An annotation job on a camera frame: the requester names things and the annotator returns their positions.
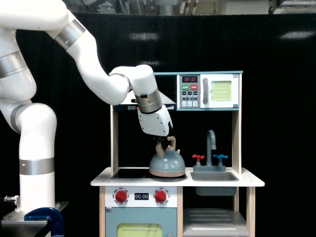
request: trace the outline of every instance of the toy kettle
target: toy kettle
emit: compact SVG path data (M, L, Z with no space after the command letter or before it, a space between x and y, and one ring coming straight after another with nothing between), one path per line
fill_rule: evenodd
M156 145L156 154L149 165L149 172L160 177L179 177L185 174L186 166L180 155L180 150L176 151L175 137L168 137L171 145L164 150L159 141Z

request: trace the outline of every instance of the oven door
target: oven door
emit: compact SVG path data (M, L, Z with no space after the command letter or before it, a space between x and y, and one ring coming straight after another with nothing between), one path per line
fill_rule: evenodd
M107 207L106 237L176 237L177 209Z

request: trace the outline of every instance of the black stove burner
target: black stove burner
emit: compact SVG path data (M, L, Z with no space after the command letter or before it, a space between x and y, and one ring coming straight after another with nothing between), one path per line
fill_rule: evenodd
M163 182L177 182L186 178L185 174L179 177L159 177L152 175L149 169L119 169L111 179L152 179Z

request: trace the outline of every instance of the wooden post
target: wooden post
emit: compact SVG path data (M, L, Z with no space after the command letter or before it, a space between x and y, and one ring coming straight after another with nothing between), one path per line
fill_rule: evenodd
M241 174L241 74L239 74L239 110L233 111L233 146L232 146L232 161L233 170Z
M256 224L256 188L247 187L247 231L249 237L255 237Z
M177 195L177 237L183 237L183 187L178 187Z
M234 211L239 211L239 187L237 187L237 192L234 195L233 209L234 209Z
M105 237L105 186L99 189L99 234Z
M111 173L112 175L119 168L119 121L118 113L113 111L113 105L110 106L111 110Z

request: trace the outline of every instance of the green button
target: green button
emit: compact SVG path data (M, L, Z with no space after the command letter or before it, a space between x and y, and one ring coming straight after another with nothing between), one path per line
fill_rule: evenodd
M189 90L189 85L182 85L182 90Z

